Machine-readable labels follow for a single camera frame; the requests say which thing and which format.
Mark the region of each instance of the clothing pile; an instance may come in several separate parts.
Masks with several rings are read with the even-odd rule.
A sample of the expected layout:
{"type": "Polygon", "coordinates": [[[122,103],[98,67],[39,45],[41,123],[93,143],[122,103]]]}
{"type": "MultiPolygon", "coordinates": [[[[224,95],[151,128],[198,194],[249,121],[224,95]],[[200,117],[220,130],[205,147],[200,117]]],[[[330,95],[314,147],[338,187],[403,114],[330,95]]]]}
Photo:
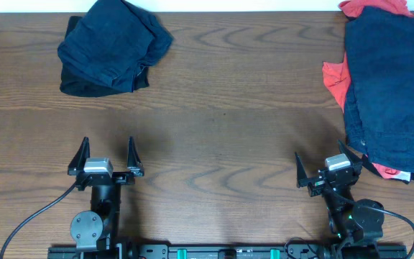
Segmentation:
{"type": "Polygon", "coordinates": [[[172,37],[157,18],[124,0],[98,0],[84,17],[71,17],[58,47],[60,90],[100,97],[149,86],[148,67],[168,51],[172,37]]]}
{"type": "Polygon", "coordinates": [[[405,0],[344,1],[344,62],[323,64],[343,109],[347,143],[370,170],[414,180],[414,16],[405,0]]]}

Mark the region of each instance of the black cable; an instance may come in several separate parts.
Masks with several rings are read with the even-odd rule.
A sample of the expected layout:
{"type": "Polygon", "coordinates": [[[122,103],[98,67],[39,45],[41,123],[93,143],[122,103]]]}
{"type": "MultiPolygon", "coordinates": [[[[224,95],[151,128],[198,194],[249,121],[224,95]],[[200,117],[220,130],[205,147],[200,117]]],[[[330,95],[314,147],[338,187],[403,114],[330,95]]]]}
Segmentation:
{"type": "Polygon", "coordinates": [[[289,258],[294,258],[293,256],[291,256],[290,255],[290,253],[288,252],[288,245],[292,242],[292,241],[294,241],[294,240],[301,240],[301,241],[303,241],[304,243],[305,243],[305,245],[309,248],[309,250],[311,251],[311,252],[313,252],[313,254],[314,255],[316,255],[316,256],[314,256],[314,257],[312,257],[312,258],[316,258],[317,257],[317,252],[308,244],[308,242],[306,242],[306,240],[304,240],[303,238],[301,238],[301,237],[292,237],[292,238],[290,238],[286,243],[285,243],[285,245],[284,245],[284,251],[287,253],[287,255],[288,255],[288,257],[289,258]]]}
{"type": "Polygon", "coordinates": [[[22,223],[20,223],[20,225],[18,227],[16,227],[15,230],[12,231],[12,233],[10,234],[10,236],[6,239],[6,242],[4,243],[3,247],[1,248],[0,259],[3,259],[4,252],[6,252],[6,248],[9,245],[9,242],[11,242],[12,238],[15,236],[16,233],[18,233],[18,231],[23,226],[25,226],[30,220],[34,219],[37,215],[45,212],[50,207],[56,205],[59,201],[63,200],[63,198],[65,198],[74,188],[75,188],[75,184],[73,184],[64,194],[62,194],[62,196],[58,197],[56,200],[54,200],[53,202],[49,203],[47,206],[45,206],[44,208],[40,209],[39,211],[35,212],[33,215],[27,217],[26,220],[24,220],[22,223]]]}
{"type": "MultiPolygon", "coordinates": [[[[332,191],[332,193],[334,194],[334,196],[336,198],[338,198],[338,199],[340,199],[340,200],[342,200],[344,202],[347,202],[349,204],[352,204],[354,206],[358,206],[358,207],[366,208],[366,209],[371,209],[371,210],[374,210],[376,212],[381,212],[383,214],[390,215],[390,216],[396,217],[398,219],[401,219],[401,220],[407,222],[411,226],[411,228],[413,229],[413,233],[414,233],[414,223],[411,220],[407,219],[406,217],[404,217],[404,216],[402,216],[400,214],[397,214],[395,212],[390,212],[390,211],[387,211],[385,209],[377,209],[377,208],[373,208],[373,207],[370,207],[370,206],[358,204],[355,201],[352,201],[350,199],[344,198],[343,196],[337,194],[335,191],[332,191]]],[[[405,259],[410,259],[411,256],[413,255],[413,253],[414,253],[414,239],[413,239],[413,245],[411,246],[410,252],[407,254],[407,256],[405,257],[405,259]]]]}

